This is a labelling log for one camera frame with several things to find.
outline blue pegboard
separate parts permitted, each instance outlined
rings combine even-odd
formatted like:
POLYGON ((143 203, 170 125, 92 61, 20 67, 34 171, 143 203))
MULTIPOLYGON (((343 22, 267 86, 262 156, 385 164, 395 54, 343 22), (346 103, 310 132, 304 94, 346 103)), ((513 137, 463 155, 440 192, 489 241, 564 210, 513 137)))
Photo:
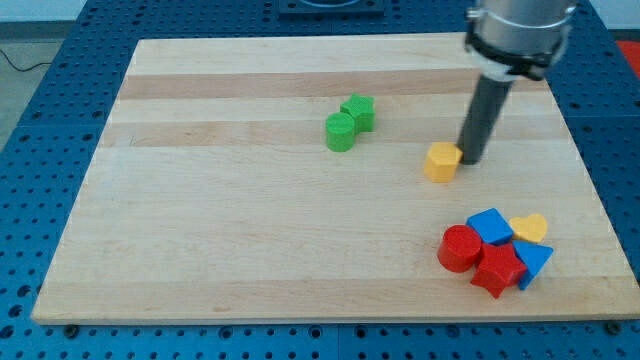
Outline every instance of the blue pegboard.
MULTIPOLYGON (((83 326, 67 338, 73 328, 29 320, 139 39, 464 31, 472 3, 388 0, 381 17, 278 19, 268 0, 87 1, 0 154, 0 359, 640 358, 638 321, 83 326)), ((639 82, 588 2, 573 26, 548 81, 639 277, 639 82)))

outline black cylindrical end effector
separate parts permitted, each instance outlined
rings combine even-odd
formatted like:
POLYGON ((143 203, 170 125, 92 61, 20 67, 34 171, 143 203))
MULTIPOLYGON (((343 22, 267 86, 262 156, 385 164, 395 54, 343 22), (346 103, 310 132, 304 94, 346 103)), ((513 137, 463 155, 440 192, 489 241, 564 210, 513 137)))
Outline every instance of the black cylindrical end effector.
POLYGON ((458 148, 462 150, 462 164, 473 165, 480 161, 512 83, 480 76, 458 137, 458 148))

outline red cylinder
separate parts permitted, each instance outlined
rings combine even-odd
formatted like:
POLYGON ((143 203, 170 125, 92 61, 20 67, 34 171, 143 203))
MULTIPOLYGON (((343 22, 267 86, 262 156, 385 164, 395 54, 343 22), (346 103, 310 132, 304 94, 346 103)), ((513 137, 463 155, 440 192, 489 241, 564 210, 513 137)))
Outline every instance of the red cylinder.
POLYGON ((466 225, 454 225, 442 236, 438 249, 438 261, 445 269, 465 272, 478 260, 482 240, 480 235, 466 225))

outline wooden board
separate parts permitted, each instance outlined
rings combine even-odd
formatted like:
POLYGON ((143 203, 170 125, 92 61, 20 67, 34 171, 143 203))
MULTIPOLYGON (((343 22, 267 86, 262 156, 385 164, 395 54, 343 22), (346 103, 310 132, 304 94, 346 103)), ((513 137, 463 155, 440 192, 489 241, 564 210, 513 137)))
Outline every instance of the wooden board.
POLYGON ((636 318, 640 291, 553 96, 519 81, 484 161, 422 174, 478 71, 461 34, 145 40, 71 212, 43 324, 636 318), (324 119, 376 97, 346 153, 324 119), (477 211, 544 214, 555 254, 499 300, 436 260, 477 211))

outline yellow cube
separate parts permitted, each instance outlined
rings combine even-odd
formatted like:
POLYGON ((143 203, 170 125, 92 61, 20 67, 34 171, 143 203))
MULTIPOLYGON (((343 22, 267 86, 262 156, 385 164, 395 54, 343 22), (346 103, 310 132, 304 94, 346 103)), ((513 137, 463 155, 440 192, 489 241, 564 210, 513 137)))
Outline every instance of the yellow cube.
POLYGON ((433 182, 449 182, 456 174, 460 159, 462 151, 454 143, 433 143, 427 152, 424 173, 433 182))

